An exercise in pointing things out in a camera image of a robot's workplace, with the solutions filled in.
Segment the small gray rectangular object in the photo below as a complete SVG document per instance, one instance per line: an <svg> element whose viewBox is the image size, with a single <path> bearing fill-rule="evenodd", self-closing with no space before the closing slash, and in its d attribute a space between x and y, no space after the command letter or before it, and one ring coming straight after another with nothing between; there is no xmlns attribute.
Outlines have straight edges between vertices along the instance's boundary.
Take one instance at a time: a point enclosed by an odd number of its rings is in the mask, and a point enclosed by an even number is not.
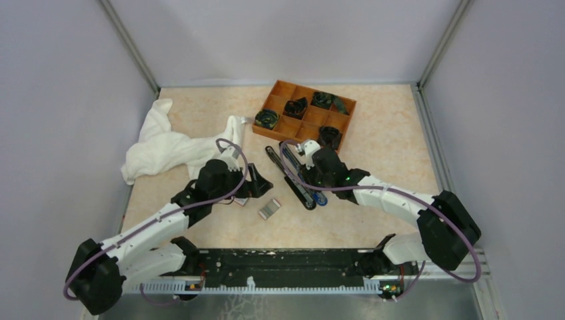
<svg viewBox="0 0 565 320"><path fill-rule="evenodd" d="M281 204L275 198L272 198L263 208L259 210L259 215L263 219L267 220L271 217L271 215L274 215L280 207Z"/></svg>

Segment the floor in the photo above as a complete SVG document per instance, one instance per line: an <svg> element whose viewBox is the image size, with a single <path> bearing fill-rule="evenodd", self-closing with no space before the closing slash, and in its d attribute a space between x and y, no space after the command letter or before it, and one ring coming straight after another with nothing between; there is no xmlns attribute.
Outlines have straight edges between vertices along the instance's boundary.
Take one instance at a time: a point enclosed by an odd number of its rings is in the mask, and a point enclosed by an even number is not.
<svg viewBox="0 0 565 320"><path fill-rule="evenodd" d="M438 187L409 85L312 86L357 100L340 158L349 168L371 172L392 184L437 194ZM190 137L210 137L222 132L229 115L254 117L271 87L193 87L162 89L171 98L169 119L173 130ZM412 233L408 223L377 209L360 207L326 193L326 207L307 211L284 183L282 173L265 154L278 141L255 135L245 128L243 151L259 173L275 187L260 199L215 205L208 217L184 236L197 247L305 248L374 247L389 233ZM135 181L123 230L157 212L184 189L190 179L179 165L155 176ZM258 210L276 197L282 207L267 221Z"/></svg>

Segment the robotic arm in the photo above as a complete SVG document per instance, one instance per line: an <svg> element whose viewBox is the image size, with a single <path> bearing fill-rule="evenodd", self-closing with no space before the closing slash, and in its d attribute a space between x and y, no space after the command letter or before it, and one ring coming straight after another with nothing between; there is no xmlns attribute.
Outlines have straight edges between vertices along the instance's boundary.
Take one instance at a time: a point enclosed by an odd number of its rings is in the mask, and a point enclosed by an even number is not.
<svg viewBox="0 0 565 320"><path fill-rule="evenodd" d="M347 169L334 150L322 149L316 141L307 140L296 149L306 158L300 173L317 190L330 189L339 199L377 207L420 231L410 235L390 235L381 242L376 254L382 253L381 256L386 257L381 261L384 270L407 261L431 259L444 270L453 271L481 236L463 204L449 191L431 196L392 186L367 171ZM440 211L446 219L434 211Z"/></svg>
<svg viewBox="0 0 565 320"><path fill-rule="evenodd" d="M234 145L224 149L218 159L206 163L197 180L190 181L170 203L142 223L100 243L92 239L83 242L67 275L65 296L79 299L97 315L134 285L178 270L194 273L199 268L199 250L179 237L184 230L209 215L212 205L228 194L258 198L273 188L253 163L247 165L246 160L247 170L241 172L237 163L240 152ZM251 181L244 180L247 172ZM172 237L178 238L152 250ZM68 289L76 298L68 294Z"/></svg>

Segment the table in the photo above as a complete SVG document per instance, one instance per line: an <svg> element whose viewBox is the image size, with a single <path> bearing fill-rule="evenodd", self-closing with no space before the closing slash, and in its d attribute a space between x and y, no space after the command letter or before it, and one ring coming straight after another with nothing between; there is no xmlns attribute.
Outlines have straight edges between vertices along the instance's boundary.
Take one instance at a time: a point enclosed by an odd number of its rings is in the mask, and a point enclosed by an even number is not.
<svg viewBox="0 0 565 320"><path fill-rule="evenodd" d="M357 100L340 158L389 183L437 194L438 187L409 85L309 85ZM190 137L211 137L225 129L229 115L254 117L270 86L164 88L171 98L173 131ZM246 125L243 151L259 173L275 187L244 207L215 205L212 213L185 231L200 248L330 248L374 247L389 233L412 233L408 223L375 208L360 207L326 193L328 205L304 209L265 154L278 141L255 135ZM135 181L123 223L127 230L157 212L189 182L179 165ZM258 210L276 197L282 207L267 221Z"/></svg>

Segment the beige tabletop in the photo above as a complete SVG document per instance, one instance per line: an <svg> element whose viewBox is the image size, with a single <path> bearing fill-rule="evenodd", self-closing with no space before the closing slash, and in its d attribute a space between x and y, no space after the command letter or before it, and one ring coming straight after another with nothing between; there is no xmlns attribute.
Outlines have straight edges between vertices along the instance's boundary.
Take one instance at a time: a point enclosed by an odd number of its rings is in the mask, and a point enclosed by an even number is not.
<svg viewBox="0 0 565 320"><path fill-rule="evenodd" d="M409 85L321 85L315 89L357 100L340 158L348 168L360 168L389 183L437 194L437 184ZM163 89L171 98L173 131L189 137L223 132L229 115L254 117L271 87L199 87ZM379 211L337 199L326 193L328 205L307 211L283 174L265 154L278 141L255 135L246 125L243 151L259 173L275 187L244 207L215 205L212 213L184 236L200 248L330 248L374 247L389 233L411 233L408 223ZM187 168L179 165L135 181L123 230L138 224L185 188ZM282 207L267 221L258 210L276 197Z"/></svg>

